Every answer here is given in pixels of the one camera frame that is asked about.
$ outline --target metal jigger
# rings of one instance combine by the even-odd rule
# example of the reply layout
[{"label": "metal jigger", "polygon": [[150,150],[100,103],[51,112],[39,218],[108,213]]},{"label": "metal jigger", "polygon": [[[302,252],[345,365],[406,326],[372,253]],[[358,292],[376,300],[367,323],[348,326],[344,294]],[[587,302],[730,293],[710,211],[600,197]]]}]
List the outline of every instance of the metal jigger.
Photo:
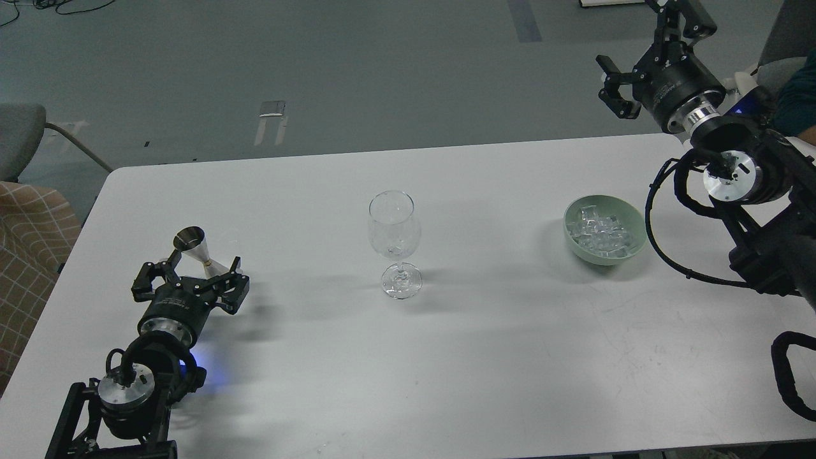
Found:
[{"label": "metal jigger", "polygon": [[210,258],[210,251],[206,248],[204,230],[197,226],[182,229],[173,239],[173,247],[179,252],[191,256],[204,265],[204,275],[207,279],[229,272],[229,268]]}]

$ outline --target person's arm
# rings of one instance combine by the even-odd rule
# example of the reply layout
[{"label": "person's arm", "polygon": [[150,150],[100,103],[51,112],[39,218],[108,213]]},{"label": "person's arm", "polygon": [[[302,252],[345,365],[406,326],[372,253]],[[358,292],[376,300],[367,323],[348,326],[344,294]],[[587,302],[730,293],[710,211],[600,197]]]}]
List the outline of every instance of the person's arm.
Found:
[{"label": "person's arm", "polygon": [[816,145],[816,126],[808,127],[797,137],[811,145]]},{"label": "person's arm", "polygon": [[816,145],[816,49],[779,92],[775,128]]}]

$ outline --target green bowl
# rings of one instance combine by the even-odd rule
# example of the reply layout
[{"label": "green bowl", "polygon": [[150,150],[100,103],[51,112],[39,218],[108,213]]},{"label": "green bowl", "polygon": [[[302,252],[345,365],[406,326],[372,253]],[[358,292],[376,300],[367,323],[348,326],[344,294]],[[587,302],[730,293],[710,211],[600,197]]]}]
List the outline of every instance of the green bowl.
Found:
[{"label": "green bowl", "polygon": [[[629,248],[628,256],[610,257],[600,256],[596,253],[590,252],[588,249],[581,247],[567,229],[567,225],[571,222],[581,220],[581,207],[597,206],[598,215],[618,217],[618,220],[629,231],[632,236],[632,245]],[[630,203],[622,199],[614,198],[612,196],[605,196],[603,194],[593,194],[591,196],[584,196],[583,198],[575,200],[564,212],[564,237],[566,243],[570,246],[570,250],[577,255],[581,260],[588,261],[594,265],[612,266],[619,265],[624,261],[637,255],[638,252],[646,245],[646,224],[641,213],[635,209]]]}]

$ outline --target chair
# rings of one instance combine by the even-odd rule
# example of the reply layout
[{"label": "chair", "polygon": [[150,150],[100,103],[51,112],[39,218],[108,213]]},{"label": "chair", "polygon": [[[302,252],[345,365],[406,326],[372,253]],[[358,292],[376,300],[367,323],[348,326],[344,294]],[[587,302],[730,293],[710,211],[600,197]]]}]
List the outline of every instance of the chair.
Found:
[{"label": "chair", "polygon": [[46,127],[65,136],[105,171],[113,171],[70,132],[48,123],[42,105],[0,104],[0,181],[18,181],[20,173],[37,151]]},{"label": "chair", "polygon": [[816,1],[785,0],[762,50],[756,82],[774,96],[816,48]]}]

